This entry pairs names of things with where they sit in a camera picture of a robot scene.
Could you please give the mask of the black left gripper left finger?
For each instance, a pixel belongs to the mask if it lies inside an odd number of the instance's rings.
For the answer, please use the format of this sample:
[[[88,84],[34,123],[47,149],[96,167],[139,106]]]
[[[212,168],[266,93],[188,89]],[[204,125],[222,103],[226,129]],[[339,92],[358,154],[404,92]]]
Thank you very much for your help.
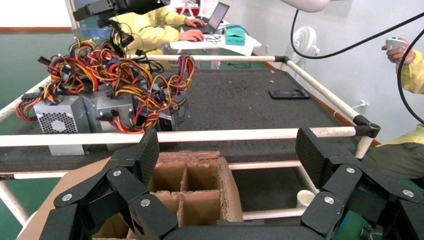
[[[114,215],[139,240],[162,240],[178,227],[177,217],[148,189],[159,158],[157,131],[144,132],[139,143],[117,150],[105,166],[54,199],[42,240],[90,240]]]

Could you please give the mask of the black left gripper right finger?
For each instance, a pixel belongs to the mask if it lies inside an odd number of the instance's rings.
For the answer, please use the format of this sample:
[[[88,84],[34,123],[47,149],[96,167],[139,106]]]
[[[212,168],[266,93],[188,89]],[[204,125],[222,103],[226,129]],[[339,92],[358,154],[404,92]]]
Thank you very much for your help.
[[[348,211],[382,228],[385,240],[424,237],[424,196],[417,189],[367,168],[348,150],[320,141],[310,128],[297,131],[295,153],[318,193],[300,224],[326,240]]]

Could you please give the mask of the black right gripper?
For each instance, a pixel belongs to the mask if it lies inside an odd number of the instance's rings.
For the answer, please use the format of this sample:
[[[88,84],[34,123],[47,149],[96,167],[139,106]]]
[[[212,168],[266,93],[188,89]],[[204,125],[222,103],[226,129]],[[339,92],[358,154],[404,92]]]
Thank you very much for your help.
[[[82,21],[93,16],[99,16],[103,20],[111,18],[115,10],[120,14],[136,13],[143,15],[166,7],[170,3],[170,0],[98,0],[86,4],[72,14],[76,21]]]

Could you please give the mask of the typing person right hand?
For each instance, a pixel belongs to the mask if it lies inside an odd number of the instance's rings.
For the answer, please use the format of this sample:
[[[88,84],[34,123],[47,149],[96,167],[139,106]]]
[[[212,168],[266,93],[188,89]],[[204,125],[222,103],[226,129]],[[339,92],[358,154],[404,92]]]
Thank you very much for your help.
[[[202,42],[204,40],[204,34],[199,29],[191,29],[188,31],[180,32],[178,35],[179,41],[191,41],[191,42]]]

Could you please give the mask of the typing person left hand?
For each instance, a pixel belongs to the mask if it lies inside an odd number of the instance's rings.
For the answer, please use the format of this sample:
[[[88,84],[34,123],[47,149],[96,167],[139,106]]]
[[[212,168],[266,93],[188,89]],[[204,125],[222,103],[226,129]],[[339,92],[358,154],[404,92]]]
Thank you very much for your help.
[[[186,18],[184,20],[184,24],[186,26],[193,27],[193,28],[206,26],[206,23],[203,20],[198,18]]]

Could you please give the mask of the operator hand with yellow sleeve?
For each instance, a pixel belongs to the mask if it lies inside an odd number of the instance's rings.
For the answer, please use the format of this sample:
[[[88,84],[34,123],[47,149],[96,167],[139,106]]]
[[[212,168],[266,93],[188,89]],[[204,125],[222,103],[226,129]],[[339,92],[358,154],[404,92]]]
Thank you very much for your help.
[[[404,42],[404,45],[401,48],[396,48],[394,50],[388,50],[388,45],[385,44],[381,47],[383,51],[386,51],[387,58],[390,62],[395,64],[401,64],[401,60],[404,56],[406,56],[405,60],[403,61],[402,65],[408,66],[410,65],[413,60],[415,59],[415,53],[413,50],[410,50],[408,53],[407,49],[410,46],[410,44],[404,39],[404,38],[398,38],[399,41]]]

